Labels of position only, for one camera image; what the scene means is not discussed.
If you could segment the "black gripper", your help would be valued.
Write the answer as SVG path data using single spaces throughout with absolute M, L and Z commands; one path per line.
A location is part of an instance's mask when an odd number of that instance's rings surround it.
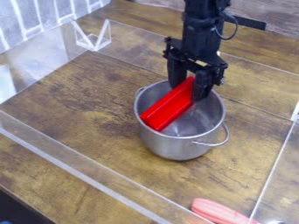
M 225 70 L 229 64 L 218 55 L 222 36 L 224 16 L 197 18 L 185 16 L 182 39 L 167 37 L 163 57 L 167 59 L 169 82 L 175 88 L 196 73 L 193 100 L 208 98 L 213 87 L 224 83 Z

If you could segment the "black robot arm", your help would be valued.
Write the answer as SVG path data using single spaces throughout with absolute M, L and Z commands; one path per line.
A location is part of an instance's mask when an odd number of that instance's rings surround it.
M 187 72 L 196 74 L 193 100 L 205 99 L 216 85 L 221 85 L 229 63 L 218 55 L 226 8 L 230 0 L 185 0 L 182 14 L 182 39 L 167 37 L 163 57 L 167 59 L 167 72 L 171 88 L 187 79 Z

